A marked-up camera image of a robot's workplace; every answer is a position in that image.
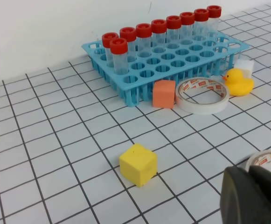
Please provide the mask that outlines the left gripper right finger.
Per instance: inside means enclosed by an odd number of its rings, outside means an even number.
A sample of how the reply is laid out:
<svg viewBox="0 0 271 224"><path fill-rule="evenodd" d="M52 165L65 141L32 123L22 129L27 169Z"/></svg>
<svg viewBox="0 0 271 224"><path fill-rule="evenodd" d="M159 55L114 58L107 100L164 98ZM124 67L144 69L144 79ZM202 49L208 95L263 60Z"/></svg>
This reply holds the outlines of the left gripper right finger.
<svg viewBox="0 0 271 224"><path fill-rule="evenodd" d="M271 202L271 172L261 166L250 166L248 173Z"/></svg>

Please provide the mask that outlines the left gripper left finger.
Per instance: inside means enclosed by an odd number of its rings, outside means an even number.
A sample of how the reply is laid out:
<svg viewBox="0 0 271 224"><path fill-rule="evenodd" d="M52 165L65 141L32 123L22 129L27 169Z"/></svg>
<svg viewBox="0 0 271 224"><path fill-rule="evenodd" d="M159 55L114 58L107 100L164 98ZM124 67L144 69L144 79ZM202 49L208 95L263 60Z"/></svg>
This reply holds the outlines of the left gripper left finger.
<svg viewBox="0 0 271 224"><path fill-rule="evenodd" d="M224 170L220 210L224 224L271 224L271 202L248 171L235 166Z"/></svg>

